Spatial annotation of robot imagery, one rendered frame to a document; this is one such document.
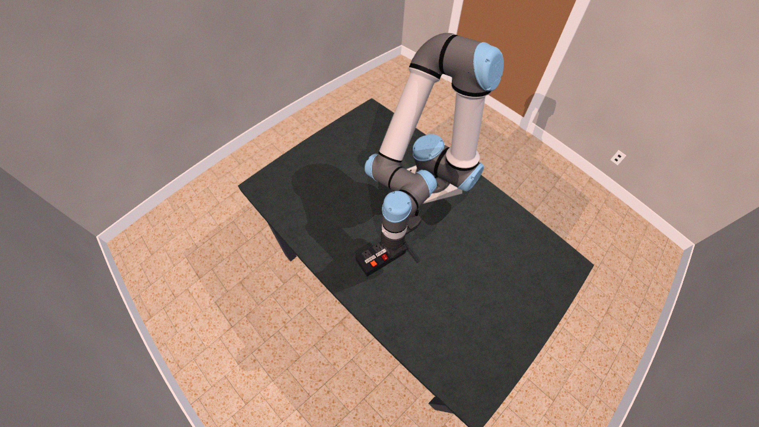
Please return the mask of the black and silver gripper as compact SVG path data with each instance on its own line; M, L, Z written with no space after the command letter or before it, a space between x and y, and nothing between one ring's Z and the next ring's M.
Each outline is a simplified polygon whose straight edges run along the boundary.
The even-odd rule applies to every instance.
M421 217L418 215L419 210L416 210L414 214L409 218L409 224L407 225L406 229L400 233L391 233L388 232L386 229L381 229L381 245L383 248L387 250L387 253L390 255L392 259L395 259L398 255L402 253L403 250L403 243L406 239L406 235L409 234L411 231L414 231L417 229L419 224L421 223Z

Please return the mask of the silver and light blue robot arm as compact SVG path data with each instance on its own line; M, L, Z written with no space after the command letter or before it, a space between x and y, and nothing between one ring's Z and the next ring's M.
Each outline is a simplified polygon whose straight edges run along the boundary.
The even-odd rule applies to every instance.
M382 205L382 226L391 233L404 231L410 216L432 193L444 191L449 184L470 191L480 178L484 165L479 162L477 144L484 101L499 85L503 56L488 43L440 33L420 47L409 71L379 153L372 154L364 165L366 174L395 191L388 193ZM433 133L417 139L414 174L400 164L441 75L452 77L456 92L452 148Z

